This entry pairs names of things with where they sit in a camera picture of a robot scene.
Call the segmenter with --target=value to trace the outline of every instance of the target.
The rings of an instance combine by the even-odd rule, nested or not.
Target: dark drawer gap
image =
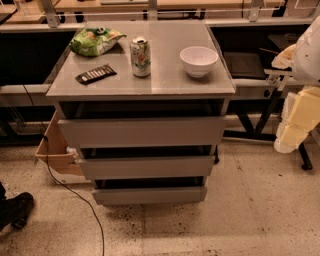
[[[148,179],[96,180],[97,189],[138,189],[169,187],[200,187],[203,177],[174,177]]]
[[[86,159],[126,157],[208,156],[211,145],[81,149]]]
[[[223,99],[61,102],[67,119],[219,116]]]

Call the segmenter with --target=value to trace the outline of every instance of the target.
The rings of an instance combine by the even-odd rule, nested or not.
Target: plastic bag
[[[71,51],[84,56],[99,56],[109,51],[120,38],[126,37],[110,28],[86,28],[70,42]]]
[[[286,69],[292,67],[293,51],[296,45],[290,45],[284,49],[278,56],[274,58],[271,63],[271,66],[279,69]]]

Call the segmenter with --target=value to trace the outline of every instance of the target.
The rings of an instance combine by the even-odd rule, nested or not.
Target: green snack bag
[[[80,55],[99,56],[109,51],[121,37],[126,35],[114,29],[86,28],[71,40],[69,47]]]

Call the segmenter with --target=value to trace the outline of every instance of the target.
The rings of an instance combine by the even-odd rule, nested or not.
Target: drawer
[[[96,189],[92,194],[99,205],[192,203],[203,201],[207,194],[207,188]]]
[[[211,156],[80,160],[81,170],[90,180],[209,176],[212,164]]]
[[[213,145],[221,141],[224,117],[60,120],[70,147]]]

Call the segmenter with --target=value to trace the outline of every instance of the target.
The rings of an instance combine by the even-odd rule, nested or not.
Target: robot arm
[[[292,68],[293,78],[312,88],[302,90],[298,95],[288,95],[282,112],[282,122],[277,130],[274,147],[278,152],[289,153],[297,149],[309,132],[320,122],[320,16],[310,25],[297,43],[285,49],[292,55],[283,62],[286,54],[279,54],[275,64]]]
[[[297,41],[292,72],[293,78],[304,85],[320,85],[320,16]]]

